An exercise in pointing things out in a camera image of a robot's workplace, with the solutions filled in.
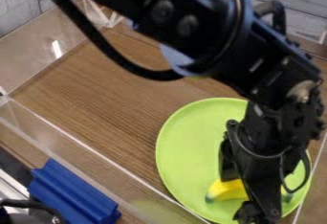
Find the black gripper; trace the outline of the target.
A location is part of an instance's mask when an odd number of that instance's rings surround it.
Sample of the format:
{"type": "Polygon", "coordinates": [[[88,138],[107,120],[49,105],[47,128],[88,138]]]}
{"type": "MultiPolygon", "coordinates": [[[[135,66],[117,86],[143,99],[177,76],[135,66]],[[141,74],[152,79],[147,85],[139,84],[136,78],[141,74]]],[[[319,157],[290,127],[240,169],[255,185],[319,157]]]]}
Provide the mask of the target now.
{"type": "Polygon", "coordinates": [[[220,177],[224,182],[239,179],[248,196],[232,217],[238,224],[280,221],[282,193],[295,193],[310,181],[307,149],[324,128],[323,110],[319,85],[304,80],[290,89],[279,108],[251,101],[244,119],[226,123],[220,177]]]}

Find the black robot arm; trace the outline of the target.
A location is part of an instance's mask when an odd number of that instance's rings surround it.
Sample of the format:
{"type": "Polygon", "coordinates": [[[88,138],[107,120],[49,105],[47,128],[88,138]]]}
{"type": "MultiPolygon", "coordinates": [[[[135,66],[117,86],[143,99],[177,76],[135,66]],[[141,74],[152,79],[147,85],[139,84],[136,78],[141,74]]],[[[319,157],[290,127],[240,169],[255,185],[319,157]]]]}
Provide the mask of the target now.
{"type": "Polygon", "coordinates": [[[312,57],[286,35],[278,0],[95,0],[163,43],[169,67],[129,61],[105,40],[72,0],[52,0],[107,57],[128,72],[157,81],[208,77],[248,100],[246,117],[226,124],[219,159],[223,180],[240,180],[248,196],[239,224],[278,224],[286,178],[308,166],[307,148],[324,128],[323,78],[312,57]]]}

